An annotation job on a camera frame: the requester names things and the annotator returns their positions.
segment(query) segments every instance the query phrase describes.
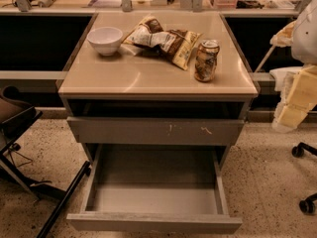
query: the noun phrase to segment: speckled floor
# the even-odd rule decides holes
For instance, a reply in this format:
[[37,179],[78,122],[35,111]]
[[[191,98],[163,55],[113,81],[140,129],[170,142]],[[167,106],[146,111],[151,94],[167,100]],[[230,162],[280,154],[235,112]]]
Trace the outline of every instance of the speckled floor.
[[[313,238],[317,216],[304,215],[298,201],[317,192],[317,158],[308,154],[295,159],[290,151],[304,141],[316,147],[315,124],[303,124],[288,134],[278,134],[269,123],[247,124],[222,169],[231,216],[243,218],[234,235],[148,234],[79,232],[67,221],[68,212],[78,212],[87,177],[53,226],[48,237],[187,237],[187,238]],[[63,119],[41,119],[19,141],[21,152],[34,159],[21,167],[33,179],[50,179],[66,189],[85,159]],[[15,158],[16,164],[22,162]],[[0,237],[36,237],[55,206],[54,200],[34,203],[31,195],[0,178]]]

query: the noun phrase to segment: canned food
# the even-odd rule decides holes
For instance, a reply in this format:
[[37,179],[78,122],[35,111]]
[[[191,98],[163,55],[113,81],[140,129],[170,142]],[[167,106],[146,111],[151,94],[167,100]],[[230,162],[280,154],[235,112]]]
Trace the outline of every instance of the canned food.
[[195,78],[198,81],[208,82],[215,77],[219,51],[216,40],[203,40],[198,46],[195,63]]

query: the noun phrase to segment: bowl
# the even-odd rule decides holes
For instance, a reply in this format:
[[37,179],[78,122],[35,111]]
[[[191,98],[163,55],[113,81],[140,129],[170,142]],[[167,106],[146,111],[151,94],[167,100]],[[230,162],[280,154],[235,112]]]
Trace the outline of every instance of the bowl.
[[87,41],[102,56],[112,56],[121,45],[123,33],[118,28],[103,27],[89,32]]

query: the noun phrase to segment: drawer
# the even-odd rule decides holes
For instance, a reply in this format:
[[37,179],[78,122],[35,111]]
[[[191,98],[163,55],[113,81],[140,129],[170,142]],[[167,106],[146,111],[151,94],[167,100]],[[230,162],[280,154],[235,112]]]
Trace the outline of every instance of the drawer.
[[234,233],[215,154],[193,146],[100,145],[77,230]]
[[68,117],[79,143],[234,145],[243,120]]

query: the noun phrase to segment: floor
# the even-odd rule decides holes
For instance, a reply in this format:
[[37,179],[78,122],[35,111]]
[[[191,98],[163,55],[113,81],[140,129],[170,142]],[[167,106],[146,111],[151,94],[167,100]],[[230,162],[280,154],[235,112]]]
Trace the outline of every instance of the floor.
[[[48,237],[316,237],[317,216],[303,214],[298,202],[317,191],[317,158],[305,154],[296,159],[290,154],[300,141],[316,146],[316,136],[315,123],[302,124],[288,134],[274,132],[269,123],[246,124],[222,169],[230,215],[243,219],[233,235],[79,232],[66,215],[80,209],[87,183],[84,177]],[[38,120],[19,143],[20,152],[34,160],[21,166],[22,172],[32,179],[49,179],[62,189],[86,160],[64,119]],[[14,160],[16,165],[24,161],[19,156]],[[55,204],[48,198],[34,202],[20,186],[0,179],[0,237],[36,237]]]

